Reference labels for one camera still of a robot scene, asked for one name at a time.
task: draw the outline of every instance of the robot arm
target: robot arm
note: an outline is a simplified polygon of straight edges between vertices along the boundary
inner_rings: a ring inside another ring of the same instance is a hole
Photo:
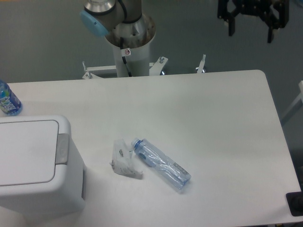
[[[273,30],[285,27],[289,20],[289,0],[277,0],[275,2],[272,0],[232,0],[236,6],[233,12],[228,12],[228,2],[229,0],[219,0],[217,17],[228,23],[229,36],[235,33],[235,17],[239,13],[260,17],[266,23],[268,26],[268,43],[271,43],[274,38]],[[279,19],[274,15],[271,5],[279,12]]]
[[[91,16],[96,21],[88,26]],[[133,23],[141,16],[141,0],[88,0],[84,5],[84,12],[81,13],[82,21],[97,36],[106,35],[122,22]],[[103,33],[96,33],[94,28],[90,28],[97,24],[98,28],[103,27]]]

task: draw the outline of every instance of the blue water bottle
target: blue water bottle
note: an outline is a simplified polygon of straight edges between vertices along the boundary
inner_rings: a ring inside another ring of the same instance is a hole
[[[134,147],[136,155],[138,155],[143,162],[149,167],[156,169],[179,190],[181,190],[191,178],[191,175],[185,169],[146,139],[140,140],[135,138],[132,141],[132,146]]]
[[[0,80],[0,109],[8,116],[16,116],[22,111],[20,100],[2,80]]]

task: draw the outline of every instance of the crumpled plastic wrapper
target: crumpled plastic wrapper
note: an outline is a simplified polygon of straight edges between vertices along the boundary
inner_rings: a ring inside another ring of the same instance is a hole
[[[141,178],[143,172],[136,171],[132,163],[133,150],[129,150],[124,140],[115,140],[111,166],[116,174]]]

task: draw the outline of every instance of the white table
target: white table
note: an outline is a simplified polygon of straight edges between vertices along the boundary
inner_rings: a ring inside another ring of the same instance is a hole
[[[83,212],[41,218],[48,225],[38,226],[235,227],[303,220],[292,217],[286,202],[285,194],[300,187],[261,71],[10,86],[24,104],[21,115],[69,119],[88,167]],[[192,175],[182,193],[136,156],[142,180],[113,172],[113,141],[134,137],[147,138]],[[21,215],[3,208],[0,225],[26,226]]]

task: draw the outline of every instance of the gray floor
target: gray floor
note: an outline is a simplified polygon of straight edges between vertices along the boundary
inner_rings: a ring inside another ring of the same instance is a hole
[[[7,82],[80,79],[87,66],[113,65],[102,38],[82,25],[82,0],[0,1],[0,78]],[[216,18],[216,0],[143,0],[157,34],[151,60],[169,58],[167,73],[192,73],[203,53],[209,72],[262,70],[279,115],[299,94],[303,80],[303,8],[290,0],[286,28],[267,44],[259,19],[236,18],[236,33]],[[283,128],[296,166],[303,166],[303,110]]]

